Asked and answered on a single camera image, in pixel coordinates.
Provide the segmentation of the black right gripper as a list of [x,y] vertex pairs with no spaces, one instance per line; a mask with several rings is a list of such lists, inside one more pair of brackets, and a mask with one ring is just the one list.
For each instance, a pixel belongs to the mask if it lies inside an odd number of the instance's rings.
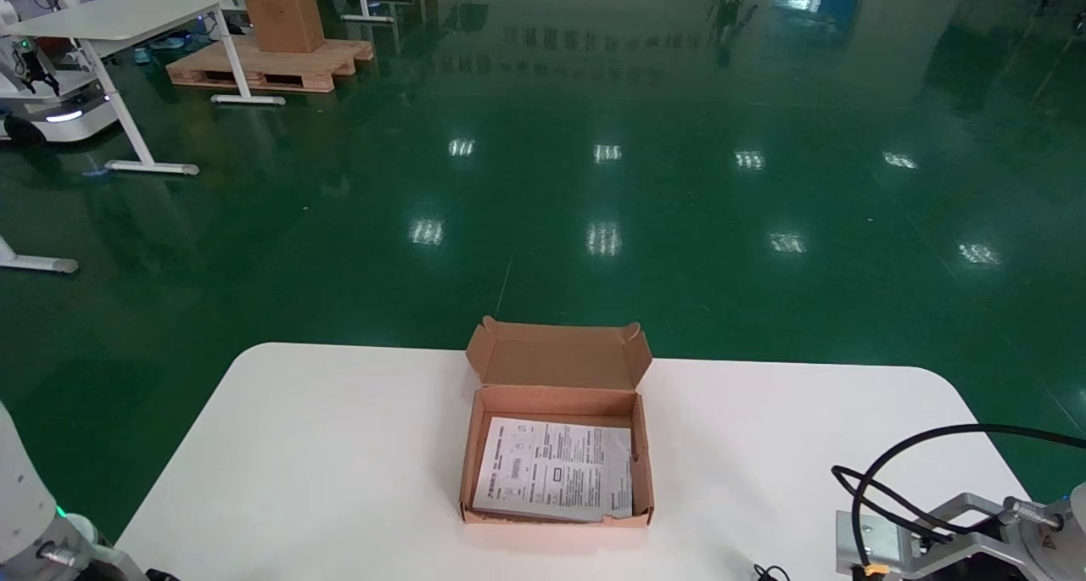
[[1028,551],[932,551],[908,580],[1032,580]]

